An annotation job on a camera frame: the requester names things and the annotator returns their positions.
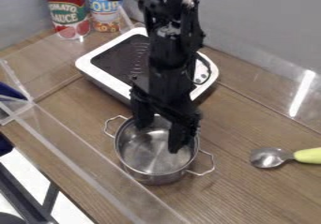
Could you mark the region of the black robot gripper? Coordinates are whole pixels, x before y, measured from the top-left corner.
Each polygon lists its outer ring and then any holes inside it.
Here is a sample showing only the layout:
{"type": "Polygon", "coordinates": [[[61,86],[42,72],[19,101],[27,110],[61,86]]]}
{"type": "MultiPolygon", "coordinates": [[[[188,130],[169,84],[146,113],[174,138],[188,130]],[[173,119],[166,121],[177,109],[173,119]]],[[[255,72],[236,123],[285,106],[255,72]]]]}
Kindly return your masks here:
{"type": "Polygon", "coordinates": [[[194,139],[201,112],[192,102],[196,64],[182,67],[149,65],[149,74],[133,81],[130,106],[138,129],[152,125],[158,113],[169,121],[169,151],[176,154],[194,139]]]}

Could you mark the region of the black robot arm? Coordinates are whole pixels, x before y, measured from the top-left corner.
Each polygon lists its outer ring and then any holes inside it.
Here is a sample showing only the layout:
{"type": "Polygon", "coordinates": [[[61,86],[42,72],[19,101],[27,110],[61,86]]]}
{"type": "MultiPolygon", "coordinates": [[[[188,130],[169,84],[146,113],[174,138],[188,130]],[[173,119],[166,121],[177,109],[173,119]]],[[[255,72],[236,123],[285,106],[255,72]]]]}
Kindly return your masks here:
{"type": "Polygon", "coordinates": [[[132,80],[130,106],[140,129],[156,115],[170,121],[169,151],[174,154],[196,137],[201,111],[192,101],[201,28],[200,0],[136,0],[150,39],[149,75],[132,80]]]}

